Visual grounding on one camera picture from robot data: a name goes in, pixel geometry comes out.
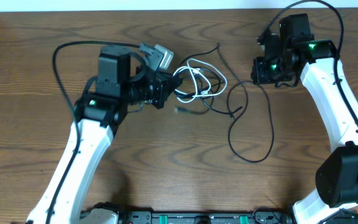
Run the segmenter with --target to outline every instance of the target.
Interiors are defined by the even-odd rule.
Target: black cable on table
[[[195,78],[196,78],[197,81],[200,81],[200,87],[198,88],[199,89],[198,93],[201,94],[201,92],[207,90],[208,87],[203,88],[203,81],[200,78],[200,76],[195,76]],[[221,82],[219,82],[219,83],[217,83],[215,85],[218,86],[216,91],[219,91],[219,88],[221,86]],[[184,95],[184,94],[181,94],[181,93],[175,93],[175,91],[174,91],[174,94],[177,97],[180,97],[180,98],[191,98],[193,95],[195,95],[195,93],[190,93],[190,94]],[[214,97],[213,96],[211,96],[211,99],[212,100],[211,100],[211,102],[210,102],[210,104],[208,106],[212,106],[212,104],[214,103]],[[209,111],[209,109],[207,108],[204,111],[193,111],[193,110],[189,110],[187,108],[181,107],[181,106],[177,106],[177,107],[175,107],[175,111],[182,112],[182,113],[190,113],[190,114],[195,114],[195,115],[202,115],[202,114],[206,114]]]
[[[216,90],[213,91],[213,93],[217,93],[220,89],[221,89],[221,85],[222,85],[222,79],[221,77],[219,77],[218,74],[216,74],[214,71],[208,69],[208,68],[204,68],[204,67],[200,67],[200,66],[195,66],[194,68],[198,68],[198,69],[201,69],[201,70],[204,70],[210,74],[212,74],[214,76],[215,79],[217,79],[218,83],[215,84],[217,87],[216,87]]]
[[[187,70],[183,70],[181,72],[178,72],[177,76],[180,76],[182,73],[185,73],[185,72],[187,72]],[[201,76],[199,76],[198,74],[195,74],[194,77],[195,77],[196,81],[198,81],[200,83],[200,86],[197,86],[197,89],[198,89],[197,94],[200,95],[201,92],[207,90],[208,87],[204,88],[204,81],[201,79]],[[196,94],[196,92],[183,94],[183,93],[176,92],[174,90],[173,94],[175,94],[176,97],[179,97],[181,99],[189,99],[189,98],[192,98]]]
[[[237,80],[237,82],[241,82],[240,78],[236,75],[236,73],[234,73],[233,69],[231,69],[231,67],[229,66],[227,61],[224,59],[220,49],[218,49],[218,55],[219,55],[219,58],[221,59],[223,65],[229,70],[230,74]],[[246,87],[244,85],[241,85],[241,87],[244,90],[244,93],[247,93]],[[226,106],[227,106],[227,110],[229,112],[231,112],[228,100],[226,101]]]
[[[187,56],[185,59],[183,59],[183,60],[179,63],[179,66],[178,66],[178,67],[180,67],[181,65],[183,65],[183,63],[185,63],[186,60],[188,60],[189,58],[192,58],[192,57],[195,57],[195,56],[200,56],[200,55],[206,55],[206,54],[210,54],[210,53],[214,52],[216,49],[219,48],[219,46],[220,46],[220,43],[218,43],[214,49],[212,49],[212,50],[210,50],[210,51],[208,51],[208,52],[198,53],[198,54],[193,54],[193,55]]]
[[[59,74],[57,72],[57,65],[56,65],[56,58],[57,58],[57,54],[59,53],[59,51],[62,49],[62,48],[65,48],[65,47],[68,47],[68,46],[72,46],[72,45],[80,45],[80,44],[101,44],[101,45],[121,45],[121,46],[126,46],[126,47],[135,47],[135,48],[139,48],[140,46],[139,45],[136,45],[136,44],[125,44],[125,43],[116,43],[116,42],[107,42],[107,41],[97,41],[97,40],[86,40],[86,41],[76,41],[76,42],[69,42],[69,43],[65,43],[65,44],[62,44],[60,46],[58,46],[54,53],[53,53],[53,56],[52,56],[52,67],[53,67],[53,73],[55,75],[55,78],[56,78],[56,81],[59,85],[59,88],[60,90],[62,91],[62,94],[63,94],[63,97],[68,105],[68,108],[70,110],[70,113],[71,113],[71,116],[73,118],[73,122],[74,122],[74,126],[75,126],[75,132],[76,132],[76,135],[77,135],[77,140],[76,140],[76,144],[75,144],[75,148],[73,150],[73,155],[71,156],[70,160],[68,161],[68,164],[67,164],[67,167],[62,175],[62,178],[60,179],[59,181],[59,184],[57,185],[57,188],[56,188],[56,191],[52,197],[52,200],[50,202],[50,206],[48,208],[48,213],[47,213],[47,219],[46,219],[46,224],[49,224],[50,223],[50,219],[52,217],[52,215],[55,213],[53,211],[53,208],[56,204],[56,199],[59,195],[59,191],[60,189],[62,188],[62,185],[66,179],[66,176],[68,174],[68,171],[70,170],[70,167],[71,165],[73,164],[74,162],[74,159],[78,153],[78,150],[80,148],[80,141],[81,141],[81,135],[80,135],[80,129],[78,127],[78,121],[76,119],[76,116],[75,116],[75,112],[74,112],[74,107],[73,105],[71,104],[71,101],[70,101],[70,98],[68,97],[68,94],[63,86],[63,83],[59,77]]]
[[[237,109],[235,109],[233,112],[223,112],[223,111],[219,111],[219,110],[216,110],[214,108],[212,108],[211,105],[208,105],[207,102],[205,102],[204,99],[201,99],[201,101],[204,103],[204,105],[211,111],[214,111],[214,112],[217,112],[217,113],[220,113],[220,114],[225,114],[225,115],[233,115],[234,113],[238,112],[239,110],[242,109],[242,106],[238,107]]]
[[[239,85],[243,85],[243,84],[246,84],[246,83],[250,83],[250,84],[254,84],[252,81],[243,81],[243,82],[239,82],[237,84],[235,84],[230,90],[229,90],[229,93],[227,94],[227,103],[229,104],[229,100],[230,100],[230,94],[231,92],[233,91],[233,89],[235,89],[237,86]],[[272,129],[272,141],[271,141],[271,144],[270,144],[270,147],[269,147],[269,150],[267,151],[266,155],[259,159],[259,160],[256,160],[256,161],[252,161],[250,159],[246,159],[242,156],[240,156],[236,150],[233,148],[232,144],[231,144],[231,129],[233,128],[233,126],[236,124],[236,122],[241,118],[241,116],[246,112],[246,109],[247,109],[247,106],[248,106],[248,93],[246,93],[246,98],[247,98],[247,101],[246,101],[246,106],[244,108],[244,110],[241,111],[240,115],[238,117],[236,117],[234,119],[234,121],[231,123],[230,127],[229,127],[229,132],[227,134],[227,141],[229,142],[229,147],[231,149],[231,151],[233,152],[234,155],[236,155],[238,158],[240,158],[241,160],[243,161],[246,161],[246,162],[249,162],[249,163],[259,163],[259,162],[262,162],[264,160],[266,160],[268,158],[268,156],[270,155],[272,149],[273,149],[273,144],[274,144],[274,126],[273,126],[273,118],[272,118],[272,110],[271,110],[271,107],[270,107],[270,100],[269,100],[269,96],[267,95],[265,89],[263,89],[260,85],[257,85],[257,87],[259,87],[265,97],[266,97],[266,101],[267,101],[267,110],[268,110],[268,116],[269,116],[269,120],[270,120],[270,127]]]

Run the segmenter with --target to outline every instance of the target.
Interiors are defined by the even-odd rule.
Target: white wall
[[[0,12],[283,8],[298,0],[0,0]],[[358,7],[358,0],[327,0]],[[308,2],[298,7],[324,7]]]

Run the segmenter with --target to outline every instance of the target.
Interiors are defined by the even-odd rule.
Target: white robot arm
[[[327,129],[331,152],[346,142],[358,145],[358,128],[344,104],[335,83],[333,72],[334,59],[317,59],[316,63],[307,63],[301,74],[302,84],[308,89]],[[338,75],[341,85],[358,118],[358,103],[344,76],[342,63],[338,61]],[[357,203],[345,203],[338,208],[330,208],[314,189],[306,198],[293,206],[297,223],[315,224],[336,213],[340,208],[352,208]]]
[[[81,209],[83,208],[84,199],[92,182],[94,172],[104,152],[106,152],[106,149],[112,143],[113,134],[109,126],[102,127],[99,121],[82,119],[78,125],[81,134],[80,149],[60,189],[50,223],[115,224],[117,215],[112,211],[98,215],[88,215],[80,220]],[[48,188],[27,218],[28,223],[30,221],[33,221],[33,223],[45,223],[52,197],[73,154],[76,138],[76,130],[74,124],[72,124],[66,149]]]

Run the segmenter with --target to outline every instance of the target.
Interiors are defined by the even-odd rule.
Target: wooden table
[[[327,9],[307,12],[317,39],[337,43],[339,26]],[[71,117],[53,77],[54,49],[75,40],[161,44],[172,63],[221,43],[233,70],[249,80],[252,59],[263,55],[255,41],[278,12],[269,10],[0,13],[0,223],[25,221],[46,189],[66,146]],[[358,100],[358,9],[340,10],[346,31],[345,73]],[[96,75],[100,46],[62,50],[58,69],[72,101]],[[199,57],[224,68],[216,53]],[[253,210],[285,208],[314,189],[316,169],[329,156],[328,135],[307,90],[266,86],[272,103],[275,143],[261,164],[246,164],[227,145],[228,116],[174,113],[147,106],[129,114],[95,173],[85,208],[98,202],[154,210]],[[248,86],[249,109],[233,129],[234,147],[251,159],[270,145],[267,104]],[[225,98],[215,107],[225,110]],[[237,89],[232,107],[243,105]],[[204,106],[188,105],[195,110]]]

